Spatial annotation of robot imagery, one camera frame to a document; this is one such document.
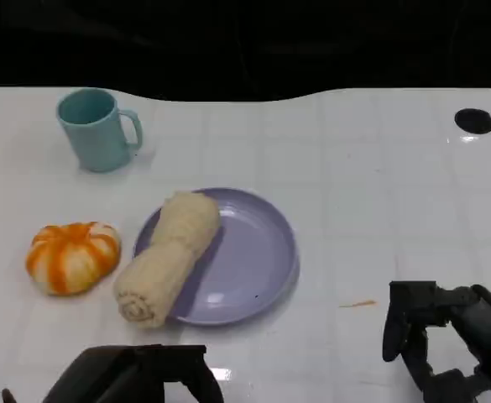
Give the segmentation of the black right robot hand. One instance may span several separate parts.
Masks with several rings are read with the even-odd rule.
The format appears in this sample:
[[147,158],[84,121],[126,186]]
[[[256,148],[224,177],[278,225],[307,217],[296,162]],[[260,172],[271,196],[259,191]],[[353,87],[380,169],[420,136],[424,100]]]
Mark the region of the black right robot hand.
[[[436,374],[427,361],[428,327],[452,325],[478,365]],[[384,324],[383,359],[401,357],[426,402],[474,402],[491,391],[491,292],[482,285],[452,290],[434,281],[392,281]]]

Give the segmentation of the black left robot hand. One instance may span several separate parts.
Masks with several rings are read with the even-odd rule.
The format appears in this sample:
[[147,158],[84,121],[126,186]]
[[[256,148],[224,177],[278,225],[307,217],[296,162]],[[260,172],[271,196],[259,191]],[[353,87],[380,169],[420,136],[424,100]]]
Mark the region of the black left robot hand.
[[165,384],[181,383],[198,402],[223,402],[204,345],[101,346],[83,351],[45,402],[164,402]]

